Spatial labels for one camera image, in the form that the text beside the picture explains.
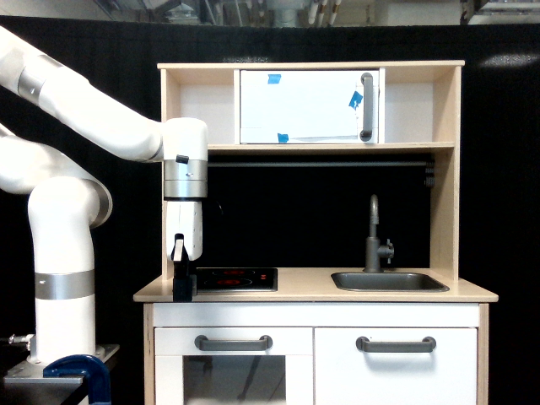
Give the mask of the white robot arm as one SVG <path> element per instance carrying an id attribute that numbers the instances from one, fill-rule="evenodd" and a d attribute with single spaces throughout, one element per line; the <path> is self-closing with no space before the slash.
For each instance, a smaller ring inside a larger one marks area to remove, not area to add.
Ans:
<path id="1" fill-rule="evenodd" d="M 163 165 L 165 247 L 173 296 L 193 295 L 208 194 L 208 129 L 194 118 L 150 120 L 8 30 L 1 33 L 1 85 L 115 156 Z M 92 355 L 95 255 L 91 236 L 111 215 L 106 187 L 62 152 L 1 131 L 1 188 L 28 197 L 35 269 L 32 359 L 48 365 Z"/>

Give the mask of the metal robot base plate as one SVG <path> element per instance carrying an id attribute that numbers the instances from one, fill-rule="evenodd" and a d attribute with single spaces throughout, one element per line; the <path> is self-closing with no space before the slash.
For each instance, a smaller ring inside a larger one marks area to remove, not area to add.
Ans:
<path id="1" fill-rule="evenodd" d="M 108 370 L 112 370 L 117 363 L 117 354 L 120 350 L 119 344 L 104 344 L 98 345 L 92 358 L 98 359 Z M 40 362 L 31 356 L 25 359 L 7 371 L 3 377 L 3 382 L 6 385 L 29 385 L 29 384 L 64 384 L 80 386 L 84 383 L 83 375 L 53 375 L 45 376 L 44 370 L 61 361 L 81 360 L 89 358 L 89 354 L 75 354 L 58 359 L 50 364 Z"/>

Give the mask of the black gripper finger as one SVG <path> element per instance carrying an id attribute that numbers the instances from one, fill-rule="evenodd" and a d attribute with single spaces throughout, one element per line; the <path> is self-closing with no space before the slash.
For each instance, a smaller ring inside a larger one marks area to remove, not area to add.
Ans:
<path id="1" fill-rule="evenodd" d="M 173 300 L 192 301 L 196 286 L 195 267 L 183 251 L 179 260 L 174 260 Z"/>
<path id="2" fill-rule="evenodd" d="M 182 261 L 183 260 L 183 251 L 184 251 L 184 236 L 183 234 L 175 234 L 174 244 L 170 254 L 170 259 L 172 261 Z"/>

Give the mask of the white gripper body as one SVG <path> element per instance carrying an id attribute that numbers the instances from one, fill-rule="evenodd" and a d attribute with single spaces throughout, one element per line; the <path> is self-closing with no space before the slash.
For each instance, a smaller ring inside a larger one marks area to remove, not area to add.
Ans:
<path id="1" fill-rule="evenodd" d="M 165 246 L 167 258 L 173 259 L 177 235 L 184 237 L 190 260 L 203 253 L 203 205 L 201 201 L 168 201 L 165 214 Z"/>

